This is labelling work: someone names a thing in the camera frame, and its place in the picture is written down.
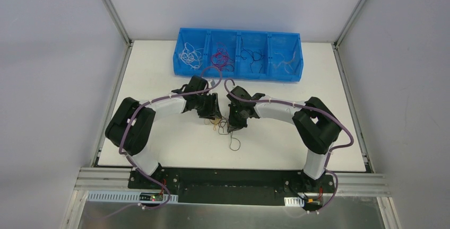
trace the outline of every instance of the blue plastic bin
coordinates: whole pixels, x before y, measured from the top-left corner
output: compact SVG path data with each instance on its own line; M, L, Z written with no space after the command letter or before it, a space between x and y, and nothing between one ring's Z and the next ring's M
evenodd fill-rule
M173 60L175 74L188 77L211 65L223 77L245 80L297 82L303 71L297 33L181 28ZM204 76L219 73L209 69Z

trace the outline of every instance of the orange wire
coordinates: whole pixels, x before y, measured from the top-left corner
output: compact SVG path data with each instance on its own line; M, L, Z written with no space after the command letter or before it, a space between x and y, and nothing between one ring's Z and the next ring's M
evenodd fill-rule
M161 182L164 186L166 185L166 179L162 179ZM164 188L161 188L161 192L159 192L159 195L162 195L164 193Z

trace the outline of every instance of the dark cable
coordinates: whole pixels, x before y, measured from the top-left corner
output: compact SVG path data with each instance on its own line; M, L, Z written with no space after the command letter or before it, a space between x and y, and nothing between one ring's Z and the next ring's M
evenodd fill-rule
M240 42L241 42L240 57L242 58L242 60L247 60L247 57L242 56L243 51L247 52L251 56L252 62L250 62L250 71L252 71L252 73L253 73L253 68L252 68L253 63L256 61L261 61L264 58L264 54L261 52L261 50L259 50L259 52L254 52L250 49L245 49L244 48L244 40L242 39L242 37L240 38ZM261 68L259 69L259 73L261 73L263 66L264 66L264 63L261 63Z

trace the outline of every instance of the black mounting plate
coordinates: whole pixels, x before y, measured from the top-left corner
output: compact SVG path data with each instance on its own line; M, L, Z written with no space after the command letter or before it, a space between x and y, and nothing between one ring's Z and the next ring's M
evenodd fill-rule
M331 175L322 175L313 187L302 184L299 173L159 166L152 177L160 182L165 179L169 191L178 195L178 202L192 204L284 206L285 197L296 197L289 185L296 192L318 193L319 187L323 193L334 191ZM136 171L130 173L128 188L161 189Z

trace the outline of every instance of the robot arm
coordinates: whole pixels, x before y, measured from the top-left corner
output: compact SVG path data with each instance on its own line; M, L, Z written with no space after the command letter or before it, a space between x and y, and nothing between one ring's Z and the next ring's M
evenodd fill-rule
M172 92L181 94L201 91L206 86L207 81L205 79L193 76L189 84L183 85L181 89L173 90ZM247 91L239 86L235 87L231 93L246 100L265 98L265 94L261 93L250 96ZM339 126L322 114L310 110L278 103L242 102L230 95L227 95L227 97L231 101L229 104L228 132L247 127L248 118L272 118L291 123L296 126L300 137L308 147L303 177L306 176L307 180L314 182L323 175L328 149L336 141L341 131ZM329 109L318 98L310 98L304 104L331 114ZM109 123L105 135L117 147L120 147L125 128L132 114L139 106L139 102L132 98L124 99ZM138 112L125 139L123 148L142 171L151 175L159 166L158 161L150 154L150 150L145 148L153 123L161 118L184 113L192 109L197 110L200 118L222 118L216 93L185 95L161 100L147 105Z
M236 86L231 93L245 100L271 100L270 97L261 93L250 96L240 86ZM308 180L313 181L323 175L328 150L341 131L336 123L321 113L294 106L268 102L249 103L239 101L230 95L227 97L231 101L228 132L247 127L248 118L271 118L293 124L308 148L303 173L309 177ZM333 115L319 98L312 97L306 102L295 102L295 104L318 108Z
M205 79L193 76L188 84L183 85L181 89L173 90L172 94L202 91L206 87L207 81ZM120 141L126 126L139 106L137 100L125 98L108 124L105 135L117 147L120 147ZM150 149L145 148L153 123L162 118L193 109L197 110L200 118L222 118L217 93L192 94L151 103L138 112L132 123L123 147L127 155L132 157L134 163L142 171L151 175L159 166L158 161L150 153Z

